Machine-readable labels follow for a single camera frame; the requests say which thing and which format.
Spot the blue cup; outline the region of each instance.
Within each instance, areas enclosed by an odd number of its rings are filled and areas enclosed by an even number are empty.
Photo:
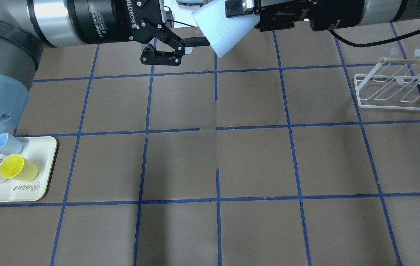
[[[0,134],[0,154],[18,154],[23,150],[23,144],[10,133]]]

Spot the black cable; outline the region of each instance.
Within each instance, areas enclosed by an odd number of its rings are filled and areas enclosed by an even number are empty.
[[[184,23],[184,22],[179,22],[179,21],[176,21],[176,20],[169,20],[169,19],[168,19],[167,21],[169,21],[169,22],[179,23],[179,24],[186,25],[186,26],[189,26],[189,27],[195,27],[195,26],[193,26],[193,25],[190,25],[190,24],[187,24],[187,23]]]
[[[344,44],[347,44],[347,45],[349,45],[351,47],[362,48],[362,47],[375,47],[375,46],[378,46],[378,45],[389,44],[390,42],[397,42],[397,41],[400,41],[400,40],[404,40],[406,38],[409,38],[409,37],[412,37],[412,36],[415,36],[415,35],[420,34],[420,29],[419,30],[416,30],[414,32],[408,33],[408,34],[404,34],[404,35],[399,36],[399,37],[395,37],[395,38],[391,38],[391,39],[384,40],[384,41],[379,41],[379,42],[370,42],[368,44],[356,44],[354,42],[347,41],[346,39],[344,39],[340,35],[336,34],[333,30],[329,30],[329,32],[335,38],[337,38],[338,40],[340,40],[340,42],[343,42]]]

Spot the tray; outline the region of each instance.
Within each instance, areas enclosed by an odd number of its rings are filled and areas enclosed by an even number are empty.
[[[39,169],[38,176],[29,182],[8,180],[0,183],[0,202],[37,201],[44,197],[51,177],[57,150],[57,140],[53,137],[18,138],[23,143],[24,158]]]

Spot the yellow cup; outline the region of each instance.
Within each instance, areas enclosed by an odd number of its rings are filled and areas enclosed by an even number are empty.
[[[11,154],[0,164],[0,175],[12,180],[31,181],[36,178],[37,166],[19,154]]]

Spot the white cup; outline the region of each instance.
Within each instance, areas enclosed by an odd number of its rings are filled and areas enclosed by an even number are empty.
[[[261,18],[254,14],[227,18],[225,0],[213,0],[192,12],[192,17],[220,58],[248,34]]]

